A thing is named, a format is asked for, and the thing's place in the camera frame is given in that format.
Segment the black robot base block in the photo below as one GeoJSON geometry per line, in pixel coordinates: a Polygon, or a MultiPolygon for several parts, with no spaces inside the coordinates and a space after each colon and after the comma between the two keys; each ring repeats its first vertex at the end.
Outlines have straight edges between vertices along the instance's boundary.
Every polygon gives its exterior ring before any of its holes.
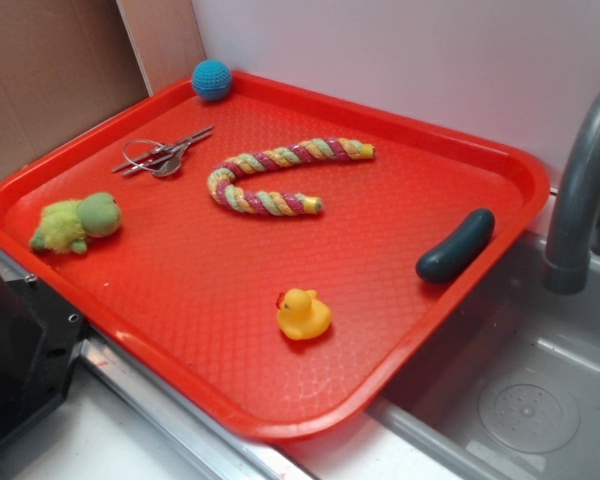
{"type": "Polygon", "coordinates": [[[65,401],[84,330],[44,281],[0,275],[0,449],[65,401]]]}

